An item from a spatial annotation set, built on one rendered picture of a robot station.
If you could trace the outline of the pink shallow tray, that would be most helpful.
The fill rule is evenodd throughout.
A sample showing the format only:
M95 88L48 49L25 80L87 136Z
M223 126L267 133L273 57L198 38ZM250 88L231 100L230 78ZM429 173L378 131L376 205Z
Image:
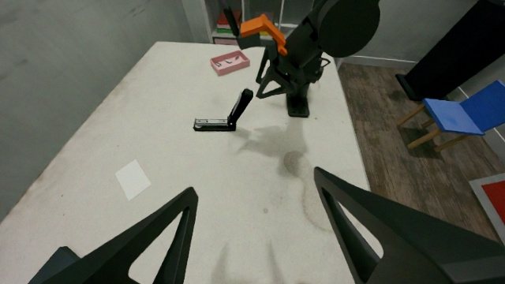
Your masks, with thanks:
M239 55L239 59L235 61L235 56L237 56L237 55ZM228 59L232 62L230 62L230 64L229 64L229 63L225 62L226 59ZM244 62L246 60L248 60L248 61ZM240 50L232 51L227 54L222 54L220 56L210 58L210 62L211 62L211 66L217 72L217 74L219 76L222 76L222 75L225 75L228 73L232 73L233 71L243 69L243 68L249 66L249 58ZM218 67L213 62L214 63L218 62L222 66ZM239 62L241 62L241 63L239 63ZM232 66L230 66L230 65L232 65ZM227 67L227 68L225 68L225 67Z

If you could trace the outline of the white sheet of paper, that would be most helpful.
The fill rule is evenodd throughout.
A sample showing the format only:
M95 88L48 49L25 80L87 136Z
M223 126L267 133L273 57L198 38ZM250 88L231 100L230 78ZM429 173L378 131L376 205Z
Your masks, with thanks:
M152 185L136 159L115 174L129 201Z

